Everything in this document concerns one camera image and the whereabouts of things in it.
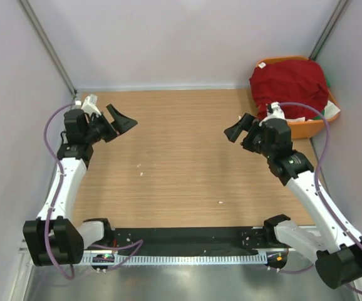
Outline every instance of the table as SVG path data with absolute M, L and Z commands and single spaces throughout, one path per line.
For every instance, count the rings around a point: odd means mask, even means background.
M 239 115 L 256 113 L 249 90 L 95 94 L 109 121 L 105 107 L 112 103 L 139 124 L 94 145 L 75 202 L 75 225 L 108 218 L 116 228 L 260 226 L 281 213 L 313 224 L 265 158 L 223 134 Z M 295 140 L 294 148 L 315 165 L 308 139 Z

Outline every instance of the fabric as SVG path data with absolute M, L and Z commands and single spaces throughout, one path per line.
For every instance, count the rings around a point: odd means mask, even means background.
M 259 111 L 266 117 L 266 105 L 272 102 L 299 102 L 322 111 L 327 105 L 329 90 L 321 67 L 311 60 L 285 60 L 265 67 L 256 67 L 249 79 L 252 97 Z M 313 119 L 312 111 L 297 107 L 283 107 L 287 119 Z

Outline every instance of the cable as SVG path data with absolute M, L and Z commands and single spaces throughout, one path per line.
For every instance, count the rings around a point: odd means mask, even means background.
M 324 204 L 324 206 L 326 207 L 326 209 L 329 211 L 330 215 L 334 218 L 334 220 L 337 222 L 337 224 L 341 227 L 341 229 L 349 236 L 349 238 L 352 239 L 352 241 L 362 250 L 362 244 L 355 238 L 354 235 L 352 235 L 352 233 L 347 229 L 347 227 L 345 227 L 345 224 L 338 218 L 337 214 L 333 211 L 333 209 L 330 207 L 330 205 L 328 204 L 328 202 L 326 201 L 326 199 L 324 198 L 324 196 L 322 195 L 321 191 L 320 191 L 320 186 L 319 186 L 319 174 L 320 174 L 320 170 L 321 170 L 321 166 L 323 164 L 324 158 L 326 157 L 328 148 L 329 148 L 329 137 L 330 137 L 330 126 L 328 121 L 326 120 L 326 118 L 322 115 L 322 113 L 320 113 L 319 111 L 317 111 L 316 109 L 310 107 L 309 105 L 305 105 L 303 103 L 298 103 L 298 102 L 284 102 L 284 103 L 280 103 L 280 106 L 285 106 L 285 105 L 296 105 L 298 107 L 303 107 L 306 108 L 308 110 L 311 110 L 312 112 L 316 113 L 324 122 L 325 126 L 326 126 L 326 142 L 324 144 L 324 149 L 323 152 L 320 156 L 320 160 L 318 162 L 318 166 L 316 166 L 315 172 L 314 172 L 314 185 L 316 187 L 316 190 L 319 194 L 320 200 L 321 202 Z M 352 287 L 350 284 L 346 284 L 346 286 L 362 295 L 362 291 L 358 290 L 357 288 Z
M 62 107 L 60 107 L 58 110 L 56 110 L 48 119 L 48 121 L 46 122 L 46 125 L 44 126 L 44 131 L 43 131 L 43 140 L 44 140 L 44 144 L 46 146 L 46 148 L 48 149 L 50 155 L 53 157 L 54 161 L 56 161 L 58 168 L 60 170 L 60 178 L 59 178 L 59 182 L 56 188 L 56 191 L 54 192 L 54 196 L 51 200 L 50 203 L 50 208 L 48 209 L 48 214 L 46 216 L 46 221 L 44 223 L 44 244 L 46 246 L 46 252 L 48 253 L 49 259 L 51 260 L 52 264 L 57 268 L 57 270 L 62 274 L 62 276 L 65 277 L 65 279 L 67 280 L 73 280 L 75 278 L 75 271 L 74 271 L 74 266 L 70 265 L 70 269 L 71 269 L 71 275 L 67 274 L 63 267 L 60 266 L 60 264 L 57 262 L 56 258 L 53 255 L 53 252 L 51 251 L 51 245 L 50 245 L 50 241 L 49 241 L 49 228 L 50 228 L 50 219 L 51 219 L 51 213 L 53 212 L 53 208 L 57 202 L 57 198 L 59 195 L 59 192 L 61 190 L 61 187 L 63 186 L 63 181 L 64 181 L 64 168 L 63 165 L 61 164 L 60 160 L 57 158 L 56 154 L 54 153 L 53 149 L 51 148 L 51 146 L 49 145 L 48 142 L 48 129 L 49 129 L 49 125 L 52 121 L 52 119 L 58 114 L 60 113 L 62 110 L 72 106 L 73 103 L 69 104 L 69 105 L 64 105 Z M 115 270 L 116 268 L 119 268 L 120 266 L 122 266 L 124 263 L 126 263 L 142 246 L 143 240 L 138 240 L 136 243 L 133 243 L 131 245 L 128 246 L 123 246 L 121 248 L 109 248 L 106 246 L 100 246 L 100 245 L 93 245 L 97 248 L 106 248 L 106 249 L 110 249 L 110 250 L 126 250 L 129 248 L 133 248 L 134 246 L 138 245 L 137 248 L 130 254 L 130 256 L 128 256 L 126 259 L 124 259 L 122 262 L 120 262 L 118 265 L 109 268 L 108 270 Z

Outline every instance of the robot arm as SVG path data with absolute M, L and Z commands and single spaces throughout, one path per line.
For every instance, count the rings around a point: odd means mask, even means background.
M 89 95 L 82 105 L 79 102 L 64 114 L 67 141 L 63 141 L 57 152 L 64 178 L 49 223 L 49 242 L 60 265 L 79 263 L 83 250 L 92 243 L 110 245 L 113 242 L 111 226 L 105 218 L 86 220 L 78 228 L 71 223 L 76 194 L 93 155 L 92 145 L 102 139 L 109 142 L 137 124 L 136 120 L 122 115 L 112 105 L 107 106 L 114 119 L 109 123 L 97 109 L 96 101 L 96 96 Z M 46 252 L 43 229 L 61 176 L 57 167 L 42 210 L 36 220 L 26 221 L 23 227 L 29 253 L 37 266 L 52 264 Z
M 362 251 L 320 200 L 314 185 L 314 168 L 304 154 L 292 149 L 291 129 L 279 104 L 272 103 L 267 110 L 263 121 L 245 114 L 224 133 L 235 142 L 243 130 L 248 132 L 241 143 L 242 148 L 267 158 L 270 171 L 300 200 L 320 233 L 320 237 L 314 236 L 289 217 L 280 215 L 264 222 L 268 238 L 284 243 L 308 258 L 331 288 L 362 277 Z M 336 216 L 362 243 L 362 234 L 344 217 L 322 185 L 319 186 Z

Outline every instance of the metal frame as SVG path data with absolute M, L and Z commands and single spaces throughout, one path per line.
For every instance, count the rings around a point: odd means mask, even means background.
M 346 8 L 350 4 L 351 0 L 339 0 L 337 3 L 336 8 L 334 9 L 333 13 L 331 14 L 329 21 L 326 24 L 326 27 L 323 29 L 318 41 L 314 45 L 314 48 L 309 55 L 310 60 L 316 61 L 318 58 L 320 51 L 323 49 L 324 45 L 326 44 L 327 40 L 329 39 L 333 29 L 335 28 L 337 22 L 341 19 L 343 13 L 345 12 Z
M 75 97 L 76 89 L 71 82 L 70 77 L 68 76 L 63 64 L 61 63 L 56 51 L 53 48 L 53 45 L 50 43 L 48 36 L 46 35 L 41 23 L 38 20 L 38 17 L 35 15 L 35 12 L 32 9 L 32 6 L 29 4 L 28 0 L 17 0 L 19 5 L 24 11 L 24 14 L 29 19 L 31 26 L 35 30 L 36 34 L 38 35 L 39 39 L 41 40 L 46 52 L 49 54 L 53 65 L 57 68 L 58 73 L 62 77 L 64 83 L 66 84 L 68 90 L 70 91 L 71 95 Z

